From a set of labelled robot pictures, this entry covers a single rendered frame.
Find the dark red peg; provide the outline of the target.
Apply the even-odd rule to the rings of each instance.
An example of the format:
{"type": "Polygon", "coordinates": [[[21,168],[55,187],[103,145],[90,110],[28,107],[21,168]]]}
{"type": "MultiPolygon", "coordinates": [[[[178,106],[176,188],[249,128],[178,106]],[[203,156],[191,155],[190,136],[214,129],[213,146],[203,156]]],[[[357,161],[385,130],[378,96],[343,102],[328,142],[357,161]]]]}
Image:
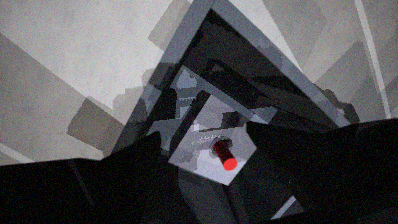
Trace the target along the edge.
{"type": "Polygon", "coordinates": [[[234,158],[223,140],[219,140],[214,144],[214,149],[226,170],[233,170],[237,167],[237,160],[234,158]]]}

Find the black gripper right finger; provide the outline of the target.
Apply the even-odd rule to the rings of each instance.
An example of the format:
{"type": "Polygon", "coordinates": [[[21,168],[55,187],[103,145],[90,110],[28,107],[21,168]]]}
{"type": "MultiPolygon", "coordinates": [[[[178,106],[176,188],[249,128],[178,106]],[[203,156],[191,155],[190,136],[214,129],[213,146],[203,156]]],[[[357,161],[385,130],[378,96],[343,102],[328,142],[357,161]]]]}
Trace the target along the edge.
{"type": "Polygon", "coordinates": [[[398,137],[398,117],[326,133],[248,121],[252,143],[307,211],[334,205],[358,146],[398,137]]]}

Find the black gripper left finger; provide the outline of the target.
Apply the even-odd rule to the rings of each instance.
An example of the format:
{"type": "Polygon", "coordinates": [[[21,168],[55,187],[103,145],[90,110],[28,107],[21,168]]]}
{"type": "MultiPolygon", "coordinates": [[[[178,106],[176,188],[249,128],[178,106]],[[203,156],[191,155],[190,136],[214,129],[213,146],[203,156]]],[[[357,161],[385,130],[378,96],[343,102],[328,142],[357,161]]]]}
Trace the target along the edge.
{"type": "Polygon", "coordinates": [[[1,165],[10,204],[78,200],[93,224],[140,224],[161,146],[153,132],[102,160],[58,159],[1,165]]]}

